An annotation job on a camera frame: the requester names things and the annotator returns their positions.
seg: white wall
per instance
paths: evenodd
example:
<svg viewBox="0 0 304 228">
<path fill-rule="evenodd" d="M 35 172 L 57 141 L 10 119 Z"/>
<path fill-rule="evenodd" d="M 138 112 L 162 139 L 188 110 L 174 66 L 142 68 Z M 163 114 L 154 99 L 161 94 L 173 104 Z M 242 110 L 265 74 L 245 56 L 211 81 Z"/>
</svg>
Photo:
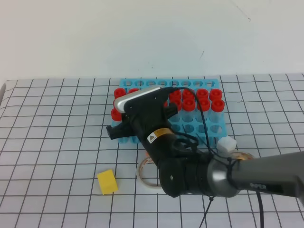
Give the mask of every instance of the white wall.
<svg viewBox="0 0 304 228">
<path fill-rule="evenodd" d="M 302 0 L 0 0 L 0 77 L 304 72 L 303 8 Z"/>
</svg>

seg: clear tape roll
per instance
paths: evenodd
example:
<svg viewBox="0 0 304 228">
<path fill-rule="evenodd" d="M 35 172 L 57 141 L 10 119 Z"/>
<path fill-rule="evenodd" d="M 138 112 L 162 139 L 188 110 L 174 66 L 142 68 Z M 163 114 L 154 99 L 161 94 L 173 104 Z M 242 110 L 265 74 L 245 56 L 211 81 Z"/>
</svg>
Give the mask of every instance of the clear tape roll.
<svg viewBox="0 0 304 228">
<path fill-rule="evenodd" d="M 139 166 L 137 166 L 137 169 L 136 169 L 137 180 L 139 180 L 145 187 L 147 187 L 149 189 L 163 191 L 161 185 L 151 184 L 151 183 L 144 181 L 144 179 L 142 177 L 143 167 L 149 163 L 153 163 L 153 160 L 152 160 L 152 158 L 147 157 L 140 163 Z"/>
</svg>

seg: grid paper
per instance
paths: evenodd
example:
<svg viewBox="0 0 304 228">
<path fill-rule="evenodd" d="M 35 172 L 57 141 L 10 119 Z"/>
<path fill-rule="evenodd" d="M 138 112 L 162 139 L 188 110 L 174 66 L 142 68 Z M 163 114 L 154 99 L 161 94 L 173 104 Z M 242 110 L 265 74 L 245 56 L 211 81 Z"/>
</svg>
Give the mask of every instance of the grid paper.
<svg viewBox="0 0 304 228">
<path fill-rule="evenodd" d="M 255 157 L 304 148 L 303 74 L 217 76 L 228 135 Z M 5 228 L 198 228 L 208 197 L 171 198 L 136 181 L 141 145 L 111 141 L 119 79 L 8 81 L 0 106 L 0 224 Z M 101 195 L 96 174 L 115 173 Z M 145 177 L 158 183 L 151 164 Z M 266 228 L 304 227 L 295 198 L 262 194 Z M 259 228 L 254 192 L 215 198 L 206 228 Z"/>
</svg>

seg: robotic arm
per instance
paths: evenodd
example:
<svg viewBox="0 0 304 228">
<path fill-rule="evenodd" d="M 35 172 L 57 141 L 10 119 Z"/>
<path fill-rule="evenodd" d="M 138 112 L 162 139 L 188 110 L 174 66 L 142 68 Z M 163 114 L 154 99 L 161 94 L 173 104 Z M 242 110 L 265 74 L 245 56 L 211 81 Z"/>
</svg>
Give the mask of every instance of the robotic arm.
<svg viewBox="0 0 304 228">
<path fill-rule="evenodd" d="M 111 139 L 139 138 L 159 169 L 166 194 L 233 197 L 240 190 L 252 190 L 298 197 L 304 203 L 304 152 L 231 162 L 229 154 L 187 149 L 168 121 L 178 112 L 176 105 L 163 107 L 176 89 L 150 87 L 117 98 L 114 106 L 123 121 L 107 127 Z"/>
</svg>

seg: black grid line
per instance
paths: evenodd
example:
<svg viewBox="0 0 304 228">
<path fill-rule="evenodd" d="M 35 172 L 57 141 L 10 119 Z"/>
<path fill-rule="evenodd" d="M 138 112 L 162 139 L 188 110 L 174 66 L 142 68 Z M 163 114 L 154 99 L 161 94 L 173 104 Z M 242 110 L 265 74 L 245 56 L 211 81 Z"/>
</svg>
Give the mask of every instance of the black grid line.
<svg viewBox="0 0 304 228">
<path fill-rule="evenodd" d="M 13 94 L 14 89 L 15 89 L 15 87 L 13 87 L 13 88 L 11 88 L 11 89 L 9 89 L 9 90 L 4 91 L 3 96 L 5 95 L 5 92 L 10 91 L 10 90 L 13 90 L 13 91 L 11 92 L 11 94 Z M 4 110 L 3 110 L 3 113 L 1 114 L 0 118 L 3 116 L 3 114 L 4 114 L 5 110 L 6 110 L 6 108 L 8 107 L 7 105 L 8 105 L 8 103 L 10 102 L 10 98 L 11 98 L 11 96 L 6 97 L 6 98 L 4 98 L 4 99 L 0 102 L 0 104 L 2 104 L 3 101 L 5 101 L 6 99 L 8 99 L 8 102 L 6 103 L 6 105 L 5 105 L 4 107 L 2 107 L 2 108 L 4 108 Z"/>
<path fill-rule="evenodd" d="M 103 117 L 102 127 L 101 127 L 101 131 L 100 131 L 99 145 L 100 145 L 101 135 L 102 135 L 102 132 L 103 132 L 103 126 L 104 126 L 104 121 L 105 121 L 104 117 Z M 95 175 L 96 175 L 98 156 L 99 156 L 99 151 L 97 152 L 96 163 L 95 163 L 95 168 L 94 168 L 94 176 L 93 177 L 95 177 Z M 85 220 L 85 228 L 87 226 L 87 220 L 88 220 L 88 217 L 89 217 L 89 211 L 90 211 L 90 205 L 91 205 L 93 186 L 94 186 L 94 180 L 92 181 L 91 194 L 90 194 L 90 198 L 89 198 L 89 204 L 88 204 L 88 207 L 87 207 L 87 215 L 86 215 L 86 220 Z"/>
<path fill-rule="evenodd" d="M 115 178 L 116 178 L 116 172 L 117 172 L 117 161 L 118 161 L 118 153 L 119 153 L 118 149 L 119 149 L 119 143 L 117 145 L 116 165 L 115 165 L 115 172 L 114 172 Z M 112 210 L 113 210 L 113 200 L 114 200 L 114 192 L 112 193 L 112 201 L 111 201 L 111 209 L 110 209 L 110 219 L 109 219 L 109 228 L 111 228 L 111 218 L 112 218 L 112 214 L 113 214 L 113 212 L 112 212 Z"/>
<path fill-rule="evenodd" d="M 241 86 L 240 86 L 239 81 L 238 81 L 238 76 L 237 76 L 237 82 L 238 82 L 238 87 L 239 87 L 239 89 L 241 90 Z M 258 151 L 258 153 L 259 153 L 259 155 L 260 155 L 260 157 L 261 157 L 261 153 L 260 153 L 260 150 L 259 150 L 258 145 L 257 145 L 256 136 L 255 136 L 255 133 L 254 133 L 254 130 L 253 130 L 253 127 L 252 127 L 252 124 L 251 124 L 250 118 L 249 118 L 249 114 L 248 114 L 248 112 L 247 112 L 247 107 L 246 107 L 245 102 L 244 102 L 243 93 L 241 93 L 241 96 L 242 96 L 242 100 L 243 100 L 243 103 L 244 103 L 244 106 L 245 106 L 245 110 L 246 110 L 246 113 L 247 113 L 248 121 L 249 121 L 249 124 L 250 124 L 251 130 L 252 130 L 252 134 L 253 134 L 253 137 L 254 137 L 254 139 L 255 139 L 255 143 L 256 143 L 257 151 Z M 250 208 L 251 208 L 251 212 L 252 212 L 253 220 L 254 220 L 254 223 L 255 223 L 255 227 L 257 228 L 256 217 L 255 217 L 255 215 L 254 215 L 254 213 L 253 213 L 253 210 L 252 210 L 252 204 L 251 204 L 251 200 L 250 200 L 249 195 L 248 195 L 248 199 L 249 199 L 249 204 L 250 204 Z"/>
<path fill-rule="evenodd" d="M 89 112 L 89 109 L 87 109 L 87 112 L 86 112 L 85 124 L 86 124 L 88 112 Z M 84 132 L 85 132 L 85 128 L 83 128 L 83 130 L 82 130 L 82 137 L 81 137 L 80 144 L 79 144 L 79 148 L 78 148 L 78 152 L 77 152 L 76 162 L 78 161 L 79 152 L 80 152 L 80 147 L 81 147 L 82 139 L 83 139 L 83 136 L 84 136 Z M 67 212 L 67 206 L 68 206 L 69 199 L 70 199 L 70 193 L 71 193 L 71 189 L 72 189 L 72 185 L 73 185 L 73 180 L 74 180 L 74 176 L 75 176 L 75 171 L 76 171 L 76 165 L 74 166 L 72 181 L 71 181 L 70 189 L 69 189 L 68 196 L 67 196 L 66 208 L 65 208 L 65 213 L 64 213 L 64 215 L 63 215 L 61 227 L 63 227 L 63 224 L 64 224 L 64 222 L 65 222 L 65 217 L 66 217 L 66 212 Z"/>
<path fill-rule="evenodd" d="M 34 165 L 34 169 L 33 169 L 33 172 L 32 172 L 32 174 L 31 174 L 30 179 L 32 179 L 32 177 L 33 177 L 33 175 L 34 175 L 34 171 L 35 171 L 36 164 L 37 164 L 37 161 L 38 161 L 39 156 L 40 156 L 40 152 L 41 152 L 42 146 L 43 146 L 43 144 L 41 144 L 41 146 L 40 146 L 40 150 L 39 150 L 39 152 L 38 152 L 38 156 L 37 156 L 37 158 L 36 158 L 35 165 Z M 29 190 L 30 182 L 31 182 L 31 181 L 28 182 L 27 190 L 26 190 L 26 192 L 25 192 L 25 194 L 24 194 L 24 198 L 23 198 L 23 201 L 22 201 L 22 204 L 21 204 L 20 212 L 19 212 L 19 214 L 18 214 L 16 223 L 15 223 L 15 228 L 16 228 L 16 226 L 17 226 L 17 224 L 18 224 L 18 221 L 19 221 L 19 218 L 20 218 L 20 213 L 21 213 L 21 211 L 22 211 L 22 208 L 23 208 L 23 205 L 24 205 L 24 201 L 25 201 L 25 199 L 26 199 L 26 195 L 27 195 L 27 192 L 28 192 L 28 190 Z"/>
<path fill-rule="evenodd" d="M 222 89 L 223 89 L 223 95 L 224 95 L 224 98 L 226 100 L 226 95 L 225 95 L 225 90 L 224 90 L 224 87 L 222 86 Z M 228 108 L 228 105 L 226 105 L 226 108 L 227 108 L 227 111 L 228 111 L 228 116 L 229 116 L 229 120 L 230 120 L 230 125 L 231 125 L 231 129 L 232 129 L 232 133 L 233 133 L 233 138 L 235 139 L 236 136 L 235 136 L 235 132 L 234 132 L 234 129 L 233 129 L 233 125 L 232 125 L 232 121 L 231 121 L 231 116 L 230 116 L 230 112 L 229 112 L 229 108 Z M 232 223 L 231 223 L 231 216 L 230 216 L 230 212 L 229 212 L 229 206 L 228 206 L 228 201 L 227 201 L 227 198 L 225 198 L 225 201 L 226 201 L 226 206 L 227 206 L 227 212 L 228 212 L 228 218 L 229 218 L 229 222 L 230 222 L 230 228 L 232 228 Z"/>
<path fill-rule="evenodd" d="M 65 181 L 65 180 L 72 180 L 72 179 L 53 179 L 54 181 L 55 180 L 61 180 L 61 181 Z M 166 196 L 167 194 L 166 193 L 158 193 L 159 195 L 163 195 L 163 196 Z M 71 196 L 102 196 L 102 193 L 100 194 L 70 194 Z M 124 193 L 124 194 L 119 194 L 119 193 L 116 193 L 114 194 L 115 196 L 134 196 L 135 194 L 130 194 L 130 193 Z M 138 196 L 155 196 L 156 193 L 136 193 L 136 195 Z M 239 193 L 239 195 L 243 195 L 243 196 L 247 196 L 247 195 L 255 195 L 255 193 Z M 5 196 L 5 197 L 18 197 L 18 196 L 22 196 L 22 195 L 9 195 L 9 196 Z M 48 195 L 26 195 L 26 196 L 40 196 L 40 197 L 47 197 L 47 196 L 68 196 L 67 194 L 48 194 Z"/>
<path fill-rule="evenodd" d="M 138 164 L 138 144 L 136 148 L 136 169 Z M 133 228 L 135 225 L 135 211 L 136 211 L 136 184 L 137 184 L 137 175 L 135 175 L 135 186 L 134 186 L 134 208 L 133 208 Z"/>
<path fill-rule="evenodd" d="M 136 214 L 152 214 L 153 212 L 150 211 L 137 211 Z M 179 212 L 176 211 L 162 211 L 159 212 L 160 214 L 179 214 Z M 203 213 L 203 211 L 183 211 L 183 214 L 201 214 Z M 223 213 L 227 213 L 227 211 L 209 211 L 208 214 L 223 214 Z M 230 212 L 233 214 L 252 214 L 252 212 L 248 212 L 248 211 L 233 211 Z M 275 213 L 275 211 L 264 211 L 264 213 Z M 300 211 L 279 211 L 279 213 L 301 213 Z M 62 212 L 22 212 L 22 213 L 18 213 L 18 212 L 0 212 L 0 215 L 5 215 L 5 214 L 33 214 L 33 215 L 44 215 L 44 214 L 64 214 Z M 66 212 L 65 214 L 86 214 L 85 212 Z M 90 212 L 90 214 L 110 214 L 110 212 L 103 212 L 103 211 L 99 211 L 99 212 Z M 132 211 L 117 211 L 117 212 L 111 212 L 111 214 L 133 214 Z"/>
<path fill-rule="evenodd" d="M 62 80 L 62 84 L 61 84 L 60 91 L 61 91 L 61 89 L 62 89 L 63 83 L 64 83 L 64 80 Z M 48 123 L 48 126 L 47 126 L 47 132 L 48 132 L 48 128 L 49 128 L 49 126 L 50 126 L 50 123 L 51 123 L 51 121 L 52 121 L 52 118 L 53 118 L 53 116 L 52 116 L 52 117 L 50 118 L 50 120 L 49 120 L 49 123 Z M 63 139 L 61 140 L 60 147 L 59 147 L 59 151 L 60 151 L 60 149 L 61 149 L 62 143 L 63 143 Z M 44 200 L 44 204 L 43 204 L 43 208 L 42 208 L 42 213 L 41 213 L 41 216 L 40 216 L 40 218 L 39 218 L 38 227 L 40 226 L 40 223 L 41 223 L 41 220 L 42 220 L 42 214 L 43 214 L 43 212 L 44 212 L 44 208 L 45 208 L 45 206 L 46 206 L 46 202 L 47 202 L 47 199 L 48 199 L 48 193 L 49 193 L 49 190 L 50 190 L 50 187 L 51 187 L 51 184 L 52 184 L 52 180 L 53 180 L 53 176 L 54 176 L 54 173 L 55 173 L 56 164 L 57 164 L 57 161 L 58 161 L 58 158 L 59 158 L 59 154 L 60 154 L 60 152 L 58 153 L 58 155 L 57 155 L 57 157 L 56 157 L 55 166 L 54 166 L 54 169 L 53 169 L 53 172 L 52 172 L 51 180 L 50 180 L 49 185 L 48 185 L 47 196 L 46 196 L 46 198 L 45 198 L 45 200 Z"/>
<path fill-rule="evenodd" d="M 267 112 L 265 112 L 265 113 L 266 113 L 266 117 L 267 117 L 267 120 L 268 120 L 269 126 L 270 126 L 270 128 L 271 128 L 271 131 L 272 131 L 273 136 L 274 136 L 274 138 L 275 138 L 275 143 L 276 143 L 276 146 L 277 146 L 277 148 L 278 148 L 278 150 L 279 150 L 280 154 L 282 154 L 282 153 L 281 153 L 281 150 L 280 150 L 280 147 L 279 147 L 279 145 L 277 144 L 277 140 L 276 140 L 276 137 L 275 137 L 275 132 L 274 132 L 273 127 L 272 127 L 272 126 L 271 126 L 271 124 L 270 124 L 270 121 L 269 121 L 269 117 L 268 117 L 268 115 L 267 115 Z M 274 204 L 274 206 L 275 206 L 275 211 L 276 211 L 276 204 L 275 204 L 275 200 L 274 200 L 274 198 L 273 198 L 273 196 L 272 196 L 272 195 L 271 195 L 271 199 L 272 199 L 272 202 L 273 202 L 273 204 Z M 281 224 L 281 221 L 280 221 L 280 217 L 279 217 L 279 214 L 278 214 L 278 212 L 277 212 L 277 211 L 276 211 L 276 215 L 277 215 L 277 218 L 278 218 L 278 221 L 279 221 L 279 224 L 280 224 L 280 228 L 282 228 L 282 224 Z"/>
<path fill-rule="evenodd" d="M 292 85 L 291 85 L 291 83 L 290 83 L 290 80 L 289 80 L 289 77 L 288 77 L 287 74 L 286 74 L 286 77 L 287 77 L 287 79 L 288 79 L 288 83 L 289 83 L 290 87 L 292 88 Z M 297 96 L 295 95 L 295 91 L 294 91 L 294 90 L 293 90 L 293 93 L 294 93 L 294 96 L 295 96 L 295 98 L 296 98 L 296 101 L 297 101 L 297 103 L 298 103 L 298 105 L 299 105 L 299 107 L 300 107 L 302 113 L 304 114 L 303 108 L 301 107 L 301 104 L 300 104 L 300 102 L 299 102 Z M 298 141 L 297 141 L 297 139 L 296 139 L 295 133 L 293 132 L 293 134 L 294 134 L 294 139 L 295 139 L 295 141 L 296 141 L 296 144 L 297 144 L 297 146 L 299 147 L 299 143 L 298 143 Z M 299 210 L 301 210 L 300 205 L 299 205 L 299 202 L 298 202 L 298 199 L 296 199 L 296 203 L 297 203 L 297 205 L 298 205 Z"/>
<path fill-rule="evenodd" d="M 16 166 L 13 168 L 13 171 L 12 171 L 11 176 L 10 176 L 10 178 L 9 178 L 8 185 L 7 185 L 7 187 L 6 187 L 5 191 L 4 191 L 4 195 L 6 195 L 6 192 L 7 192 L 8 188 L 9 188 L 10 181 L 11 181 L 11 178 L 13 177 L 15 168 L 16 168 Z M 3 200 L 4 200 L 4 197 L 1 199 L 0 207 L 2 206 Z"/>
</svg>

